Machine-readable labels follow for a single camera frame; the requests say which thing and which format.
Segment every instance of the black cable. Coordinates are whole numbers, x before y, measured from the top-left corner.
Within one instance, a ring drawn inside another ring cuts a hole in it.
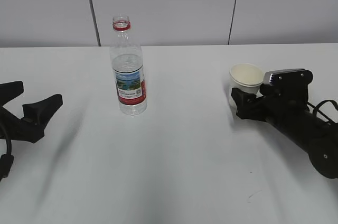
[[[2,130],[2,132],[5,136],[5,140],[6,140],[6,146],[7,146],[6,154],[11,155],[12,154],[12,141],[11,141],[10,137],[8,136],[5,125],[1,121],[0,121],[0,129]]]
[[[310,107],[312,107],[313,109],[316,109],[318,107],[317,106],[314,106],[313,104],[311,104],[310,102],[307,103]],[[330,119],[327,115],[325,115],[323,112],[321,112],[319,109],[317,110],[319,114],[321,114],[323,117],[325,117],[331,124],[335,124],[335,122]]]

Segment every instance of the plastic water bottle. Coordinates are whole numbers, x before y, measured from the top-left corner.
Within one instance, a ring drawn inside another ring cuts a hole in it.
[[[142,50],[131,34],[128,16],[114,16],[112,26],[110,60],[120,109],[127,115],[138,115],[147,108]]]

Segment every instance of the paper cup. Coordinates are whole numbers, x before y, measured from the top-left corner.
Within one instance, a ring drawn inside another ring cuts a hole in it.
[[[249,93],[257,94],[260,85],[263,83],[264,73],[253,64],[236,64],[230,70],[229,104],[237,108],[231,97],[232,88]]]

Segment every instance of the white table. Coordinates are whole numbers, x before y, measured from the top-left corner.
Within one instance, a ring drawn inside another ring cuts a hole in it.
[[[108,48],[0,49],[1,82],[24,82],[6,105],[12,113],[52,94],[64,100],[45,138],[13,142],[1,223],[338,223],[338,181],[268,124],[235,118],[225,94],[229,68],[247,62],[310,69],[310,101],[338,100],[338,44],[143,53],[148,108],[129,117],[118,109]]]

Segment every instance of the cable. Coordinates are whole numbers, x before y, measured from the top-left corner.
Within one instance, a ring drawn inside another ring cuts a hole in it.
[[[1,121],[0,121],[0,129],[2,130],[2,132],[5,136],[5,140],[6,140],[6,145],[7,145],[6,154],[11,155],[12,154],[12,141],[11,141],[10,137],[8,136],[5,125]]]
[[[312,107],[313,109],[318,109],[318,113],[321,114],[323,117],[325,117],[331,124],[335,124],[335,122],[330,119],[327,115],[325,115],[323,112],[321,112],[317,106],[314,106],[313,104],[311,104],[310,102],[307,103],[310,107]]]
[[[14,156],[12,155],[12,142],[8,135],[8,132],[6,130],[5,125],[0,120],[0,129],[2,130],[5,140],[6,140],[6,146],[7,146],[7,152],[6,154],[3,154],[0,157],[0,181],[2,178],[8,177],[8,174],[11,171],[11,167],[13,165]]]

